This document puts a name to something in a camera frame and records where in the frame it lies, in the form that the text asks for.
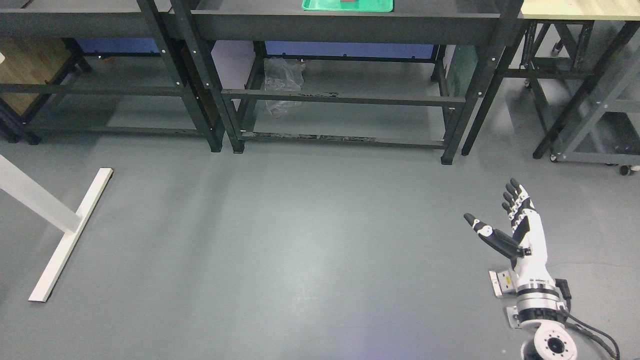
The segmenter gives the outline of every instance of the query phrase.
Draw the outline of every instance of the white metal frame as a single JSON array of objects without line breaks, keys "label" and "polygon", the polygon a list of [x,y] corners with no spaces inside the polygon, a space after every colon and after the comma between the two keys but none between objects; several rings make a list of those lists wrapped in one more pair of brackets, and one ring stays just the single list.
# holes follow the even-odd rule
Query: white metal frame
[{"label": "white metal frame", "polygon": [[65,233],[33,289],[29,301],[47,302],[49,299],[53,286],[112,174],[113,169],[100,168],[77,211],[73,212],[0,155],[0,188]]}]

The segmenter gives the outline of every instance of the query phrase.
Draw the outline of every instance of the blue panel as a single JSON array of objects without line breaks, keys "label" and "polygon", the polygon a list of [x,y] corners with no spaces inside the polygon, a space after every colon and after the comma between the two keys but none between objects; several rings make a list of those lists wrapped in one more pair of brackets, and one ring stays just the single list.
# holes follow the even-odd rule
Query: blue panel
[{"label": "blue panel", "polygon": [[347,56],[363,58],[430,59],[433,45],[421,44],[361,44],[351,42],[291,42],[267,41],[270,55]]},{"label": "blue panel", "polygon": [[86,53],[158,53],[152,38],[77,38]]}]

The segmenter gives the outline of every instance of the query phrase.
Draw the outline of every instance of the green tray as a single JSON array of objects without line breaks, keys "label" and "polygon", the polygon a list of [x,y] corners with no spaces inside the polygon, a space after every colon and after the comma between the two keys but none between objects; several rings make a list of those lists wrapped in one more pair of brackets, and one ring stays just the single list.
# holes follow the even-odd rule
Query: green tray
[{"label": "green tray", "polygon": [[303,0],[302,8],[309,11],[324,12],[388,13],[394,9],[394,0]]}]

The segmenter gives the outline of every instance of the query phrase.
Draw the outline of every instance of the robotic hand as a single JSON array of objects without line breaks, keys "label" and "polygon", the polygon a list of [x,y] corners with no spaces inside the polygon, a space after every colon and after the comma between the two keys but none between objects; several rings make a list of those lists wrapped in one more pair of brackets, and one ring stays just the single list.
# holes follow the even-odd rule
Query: robotic hand
[{"label": "robotic hand", "polygon": [[[511,221],[512,236],[469,213],[465,219],[480,239],[511,260],[511,269],[500,273],[500,279],[495,272],[490,273],[494,284],[499,280],[506,282],[500,285],[504,292],[516,293],[517,305],[511,313],[508,308],[512,326],[537,328],[533,340],[522,345],[522,359],[574,360],[577,349],[564,329],[566,304],[560,300],[556,281],[547,271],[547,243],[540,215],[517,181],[511,179],[506,188],[502,207]],[[496,295],[502,295],[499,291],[496,289]]]}]

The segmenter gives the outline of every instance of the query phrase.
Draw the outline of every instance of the plastic bag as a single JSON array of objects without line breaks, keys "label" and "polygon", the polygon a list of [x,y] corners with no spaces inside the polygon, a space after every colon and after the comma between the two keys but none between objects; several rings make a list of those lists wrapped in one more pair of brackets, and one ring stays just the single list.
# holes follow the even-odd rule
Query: plastic bag
[{"label": "plastic bag", "polygon": [[[264,89],[300,91],[305,80],[302,78],[304,64],[296,60],[282,58],[264,59]],[[267,110],[275,118],[287,113],[288,108],[302,105],[300,101],[267,100]]]}]

